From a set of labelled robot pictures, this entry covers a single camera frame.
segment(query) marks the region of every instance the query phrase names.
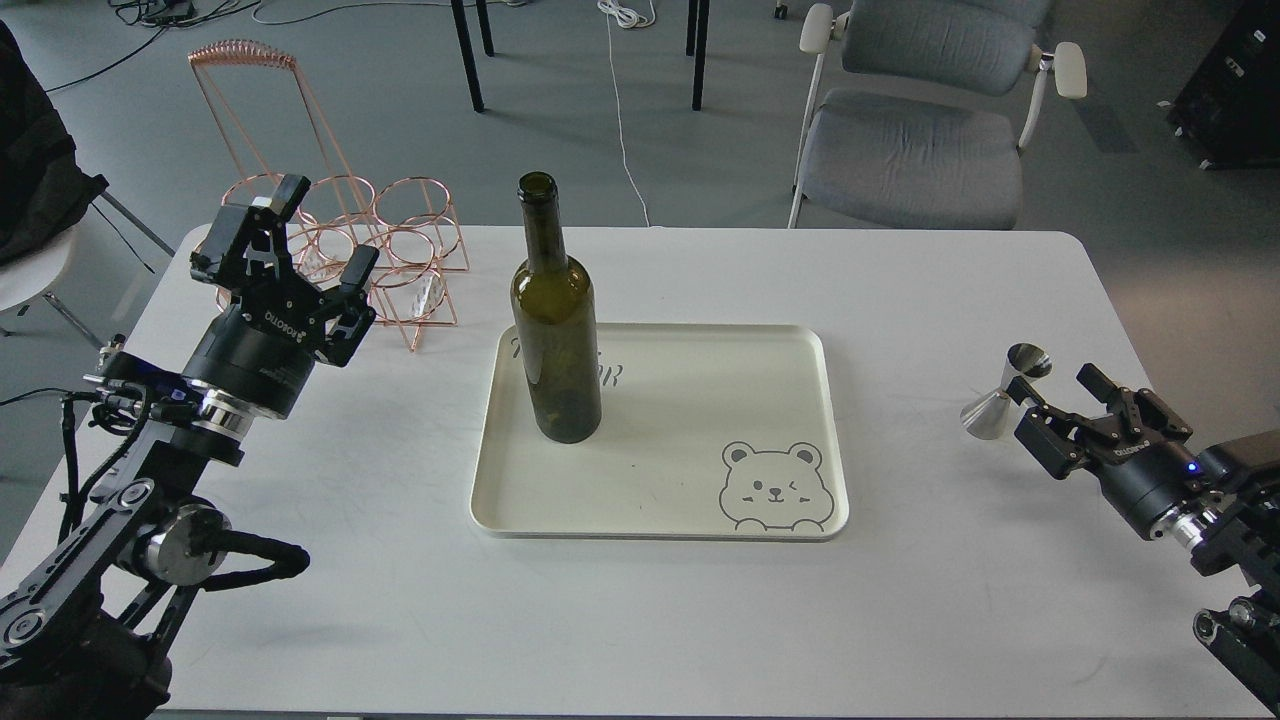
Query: metal jigger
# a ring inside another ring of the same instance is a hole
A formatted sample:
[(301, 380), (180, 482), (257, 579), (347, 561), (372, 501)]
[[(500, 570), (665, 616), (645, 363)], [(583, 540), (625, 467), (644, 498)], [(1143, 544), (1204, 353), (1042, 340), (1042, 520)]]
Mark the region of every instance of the metal jigger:
[(1005, 370), (1000, 377), (1000, 387), (964, 406), (960, 411), (960, 424), (975, 438), (996, 439), (1007, 430), (1006, 418), (1014, 401), (1009, 397), (1009, 383), (1023, 375), (1028, 382), (1043, 378), (1053, 369), (1048, 354), (1030, 345), (1019, 342), (1005, 355)]

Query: wine bottle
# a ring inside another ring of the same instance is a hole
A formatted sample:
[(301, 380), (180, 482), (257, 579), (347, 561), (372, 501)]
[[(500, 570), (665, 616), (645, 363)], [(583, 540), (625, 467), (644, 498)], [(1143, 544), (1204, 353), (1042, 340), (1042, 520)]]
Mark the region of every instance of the wine bottle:
[(511, 309), (534, 418), (553, 441), (580, 442), (600, 424), (591, 278), (564, 252), (556, 181), (527, 173), (517, 195), (529, 260), (511, 281)]

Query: black table leg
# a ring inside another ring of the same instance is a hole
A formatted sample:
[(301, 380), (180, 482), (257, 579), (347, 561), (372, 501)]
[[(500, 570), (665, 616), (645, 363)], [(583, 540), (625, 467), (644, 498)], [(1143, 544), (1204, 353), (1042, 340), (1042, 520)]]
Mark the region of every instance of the black table leg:
[(476, 0), (476, 15), (480, 17), (480, 42), (484, 45), (484, 54), (493, 58), (493, 33), (489, 32), (489, 3)]
[(694, 110), (703, 109), (703, 72), (707, 69), (707, 15), (712, 0), (698, 0), (698, 46), (694, 49)]
[(689, 24), (685, 26), (685, 55), (694, 56), (694, 26), (698, 24), (698, 0), (689, 0)]
[(462, 12), (462, 0), (451, 0), (453, 24), (458, 29), (458, 49), (462, 50), (462, 68), (467, 72), (467, 90), (471, 91), (471, 108), (484, 113), (484, 99), (480, 97), (480, 78), (476, 76), (476, 58), (471, 50), (471, 31), (467, 29), (467, 17)]

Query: cartoon bear drawing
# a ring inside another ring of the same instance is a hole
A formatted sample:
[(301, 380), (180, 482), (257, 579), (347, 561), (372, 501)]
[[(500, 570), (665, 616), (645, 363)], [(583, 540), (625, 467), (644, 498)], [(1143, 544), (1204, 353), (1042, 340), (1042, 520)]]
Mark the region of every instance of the cartoon bear drawing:
[(801, 523), (822, 529), (836, 510), (836, 500), (822, 482), (822, 454), (808, 442), (786, 452), (756, 452), (745, 442), (731, 442), (721, 455), (728, 474), (721, 489), (721, 510), (733, 529), (755, 523), (765, 530), (795, 530)]

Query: white tray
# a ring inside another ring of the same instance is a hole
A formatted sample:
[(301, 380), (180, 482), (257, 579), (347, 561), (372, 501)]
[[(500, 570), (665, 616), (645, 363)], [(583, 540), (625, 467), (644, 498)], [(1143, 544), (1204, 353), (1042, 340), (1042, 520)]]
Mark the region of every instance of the white tray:
[(502, 536), (820, 541), (849, 519), (822, 342), (794, 325), (600, 324), (603, 419), (545, 438), (498, 342), (471, 516)]

